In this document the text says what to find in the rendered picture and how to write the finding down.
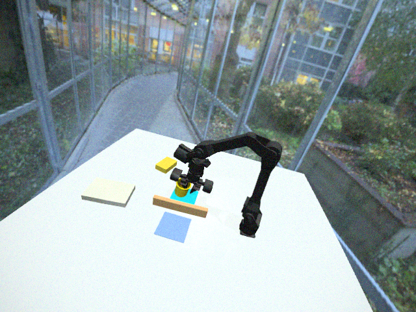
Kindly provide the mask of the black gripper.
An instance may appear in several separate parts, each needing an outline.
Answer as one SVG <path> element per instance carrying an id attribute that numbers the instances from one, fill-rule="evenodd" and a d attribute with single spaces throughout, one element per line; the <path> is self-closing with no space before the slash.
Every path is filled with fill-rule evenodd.
<path id="1" fill-rule="evenodd" d="M 213 189 L 214 182 L 208 179 L 205 179 L 205 182 L 203 182 L 203 179 L 200 179 L 201 174 L 202 173 L 196 174 L 192 172 L 190 168 L 188 169 L 187 174 L 182 174 L 182 170 L 174 168 L 169 179 L 177 182 L 179 178 L 181 178 L 180 185 L 182 185 L 183 189 L 187 189 L 188 183 L 194 184 L 190 194 L 195 191 L 200 191 L 201 186 L 203 186 L 203 192 L 210 194 Z"/>

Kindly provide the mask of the yellow cup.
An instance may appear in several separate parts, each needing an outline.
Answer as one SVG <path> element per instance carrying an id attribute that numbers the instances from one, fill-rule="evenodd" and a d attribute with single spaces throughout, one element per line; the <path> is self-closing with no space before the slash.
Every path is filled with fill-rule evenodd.
<path id="1" fill-rule="evenodd" d="M 187 192 L 191 188 L 191 183 L 188 183 L 188 187 L 186 189 L 183 189 L 182 185 L 180 185 L 181 178 L 176 182 L 174 193 L 177 197 L 183 198 L 187 195 Z"/>

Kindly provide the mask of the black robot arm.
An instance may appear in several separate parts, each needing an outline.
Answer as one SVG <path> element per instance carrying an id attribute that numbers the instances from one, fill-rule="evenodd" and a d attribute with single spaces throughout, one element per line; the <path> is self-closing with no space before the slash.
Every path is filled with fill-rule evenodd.
<path id="1" fill-rule="evenodd" d="M 196 174 L 202 173 L 202 177 L 204 167 L 208 168 L 211 164 L 210 160 L 206 158 L 221 151 L 245 146 L 251 148 L 256 155 L 261 157 L 261 170 L 251 197 L 247 196 L 244 201 L 241 210 L 243 218 L 239 224 L 240 234 L 254 239 L 262 217 L 260 210 L 261 198 L 269 177 L 281 158 L 281 144 L 250 131 L 222 140 L 204 140 L 193 149 L 181 143 L 173 156 L 182 163 L 188 163 L 188 167 L 192 172 Z"/>

